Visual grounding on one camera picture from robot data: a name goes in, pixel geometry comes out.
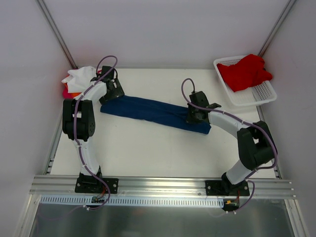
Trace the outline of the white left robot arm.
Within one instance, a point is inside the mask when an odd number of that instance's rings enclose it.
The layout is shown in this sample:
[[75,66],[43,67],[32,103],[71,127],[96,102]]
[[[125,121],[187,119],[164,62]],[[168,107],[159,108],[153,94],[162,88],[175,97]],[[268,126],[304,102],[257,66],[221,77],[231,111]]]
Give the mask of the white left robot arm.
[[80,159],[79,178],[87,179],[86,187],[93,193],[103,187],[101,166],[92,144],[96,130],[94,106],[106,105],[124,96],[116,73],[114,67],[103,66],[92,74],[83,92],[63,101],[62,131],[72,140]]

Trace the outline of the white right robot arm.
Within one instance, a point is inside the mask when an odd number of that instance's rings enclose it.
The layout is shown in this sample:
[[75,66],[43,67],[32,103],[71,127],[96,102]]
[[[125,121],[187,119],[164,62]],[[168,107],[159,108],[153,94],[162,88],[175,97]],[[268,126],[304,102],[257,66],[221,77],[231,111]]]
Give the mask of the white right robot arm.
[[277,149],[265,122],[249,123],[221,111],[221,105],[209,104],[202,91],[193,91],[189,98],[189,123],[208,122],[237,139],[239,160],[222,175],[221,190],[224,194],[233,195],[238,191],[239,183],[253,175],[263,164],[277,159]]

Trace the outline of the blue cartoon print t-shirt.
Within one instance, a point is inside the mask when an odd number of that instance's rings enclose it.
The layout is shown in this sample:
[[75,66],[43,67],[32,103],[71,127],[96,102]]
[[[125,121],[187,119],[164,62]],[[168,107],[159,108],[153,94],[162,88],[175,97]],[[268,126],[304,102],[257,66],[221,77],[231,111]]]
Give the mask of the blue cartoon print t-shirt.
[[145,120],[207,135],[211,126],[206,122],[186,122],[188,111],[187,107],[126,95],[106,102],[100,109],[100,112],[109,115]]

